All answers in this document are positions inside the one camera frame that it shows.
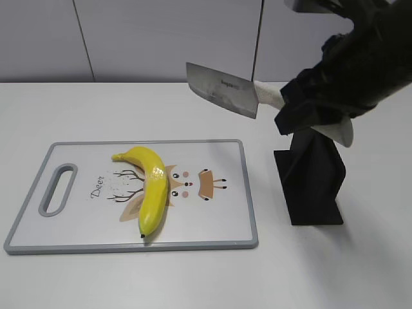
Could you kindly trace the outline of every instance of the white wall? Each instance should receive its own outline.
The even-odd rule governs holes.
[[[195,62],[250,79],[260,0],[76,0],[96,81],[183,81]]]
[[[93,81],[72,0],[1,0],[0,82]]]
[[[287,81],[322,57],[321,46],[333,34],[346,33],[352,22],[334,14],[296,13],[283,0],[266,0],[255,79]]]

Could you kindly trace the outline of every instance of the banana stem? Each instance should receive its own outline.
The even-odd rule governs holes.
[[[113,156],[111,156],[111,159],[113,161],[123,161],[123,155],[124,153],[114,154]]]

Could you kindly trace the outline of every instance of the banana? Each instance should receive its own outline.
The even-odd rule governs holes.
[[[162,159],[149,148],[134,147],[126,153],[114,154],[113,161],[127,161],[144,170],[145,197],[139,213],[142,238],[153,233],[162,220],[169,190],[169,180]]]

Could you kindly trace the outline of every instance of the black base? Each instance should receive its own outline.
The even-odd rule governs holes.
[[[274,155],[292,225],[343,224],[335,199],[346,170],[334,142],[305,129]]]

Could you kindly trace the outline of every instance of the white table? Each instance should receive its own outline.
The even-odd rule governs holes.
[[[257,120],[213,106],[186,84],[0,85],[0,239],[51,143],[238,138],[259,246],[253,250],[8,256],[0,308],[411,308],[412,88],[354,120],[341,151],[345,224],[292,227],[274,149],[276,111]]]

